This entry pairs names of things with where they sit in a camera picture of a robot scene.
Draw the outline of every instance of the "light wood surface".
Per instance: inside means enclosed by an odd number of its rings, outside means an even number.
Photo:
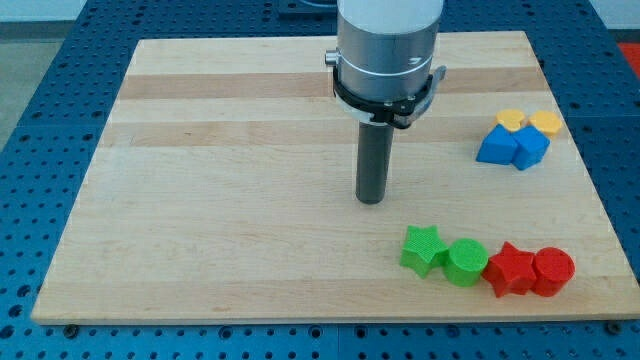
[[[335,39],[138,44],[32,317],[43,324],[637,318],[640,289],[569,132],[538,166],[474,161],[503,108],[560,115],[521,32],[440,34],[449,67],[396,131],[385,200],[354,197],[357,123],[322,64]],[[399,266],[409,224],[490,253],[556,246],[552,298]]]

